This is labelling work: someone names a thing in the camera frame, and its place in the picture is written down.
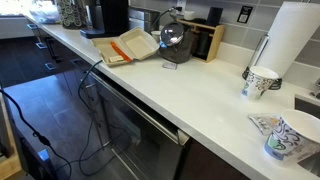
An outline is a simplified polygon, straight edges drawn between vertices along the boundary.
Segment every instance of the dark floor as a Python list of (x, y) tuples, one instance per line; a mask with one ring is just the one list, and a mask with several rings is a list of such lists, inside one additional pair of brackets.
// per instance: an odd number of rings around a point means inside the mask
[[(5, 90), (20, 104), (25, 118), (51, 141), (53, 148), (59, 154), (66, 157), (69, 161), (79, 158), (85, 146), (91, 118), (79, 99), (72, 97), (63, 89), (55, 76), (11, 86), (5, 88)], [(18, 117), (17, 110), (12, 103), (10, 106), (18, 129), (34, 149), (37, 152), (45, 148), (48, 149), (32, 136), (32, 132)], [(97, 132), (93, 127), (89, 148), (84, 157), (87, 157), (99, 147), (101, 146), (98, 141)], [(55, 169), (64, 164), (64, 161), (54, 156), (50, 150), (48, 151)], [(92, 159), (83, 162), (83, 169), (87, 173), (93, 172), (103, 166), (113, 156), (114, 154), (109, 148), (99, 151)], [(64, 167), (58, 172), (59, 179), (66, 179), (68, 172), (68, 167)], [(71, 179), (130, 180), (133, 177), (117, 158), (113, 158), (100, 173), (90, 177), (82, 175), (78, 163), (73, 163)]]
[(35, 37), (0, 40), (0, 82), (2, 87), (55, 74), (45, 67), (51, 61), (48, 49), (39, 49)]

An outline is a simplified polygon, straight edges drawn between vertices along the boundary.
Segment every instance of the black cabinet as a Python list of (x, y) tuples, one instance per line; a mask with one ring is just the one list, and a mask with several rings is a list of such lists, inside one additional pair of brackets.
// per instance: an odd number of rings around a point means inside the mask
[(178, 180), (248, 180), (223, 159), (212, 153), (199, 142), (192, 140), (189, 150), (183, 157)]

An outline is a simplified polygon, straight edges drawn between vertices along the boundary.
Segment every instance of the dishwasher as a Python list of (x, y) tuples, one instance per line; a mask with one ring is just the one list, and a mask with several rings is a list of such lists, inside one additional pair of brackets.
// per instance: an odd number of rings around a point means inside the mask
[(108, 147), (133, 178), (177, 178), (190, 137), (104, 74), (91, 72), (88, 82), (86, 92), (95, 119), (105, 123)]

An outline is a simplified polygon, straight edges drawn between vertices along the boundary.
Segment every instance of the dishwasher door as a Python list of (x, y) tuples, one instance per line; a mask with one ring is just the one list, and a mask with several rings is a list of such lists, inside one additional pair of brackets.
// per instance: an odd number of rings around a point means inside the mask
[(175, 179), (189, 136), (110, 79), (91, 77), (120, 161), (135, 179)]

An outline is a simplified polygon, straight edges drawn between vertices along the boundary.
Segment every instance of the backsplash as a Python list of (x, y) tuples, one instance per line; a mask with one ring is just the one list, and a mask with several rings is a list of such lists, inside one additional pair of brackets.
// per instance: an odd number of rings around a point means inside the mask
[[(255, 49), (261, 36), (267, 34), (283, 0), (188, 0), (186, 10), (195, 11), (195, 16), (207, 19), (210, 7), (223, 8), (221, 24), (226, 26), (223, 42), (248, 49)], [(165, 11), (176, 6), (177, 0), (131, 0), (132, 6)], [(246, 24), (238, 23), (242, 6), (253, 7)], [(166, 15), (160, 24), (165, 25), (171, 18)], [(320, 67), (320, 27), (298, 55), (296, 61)]]

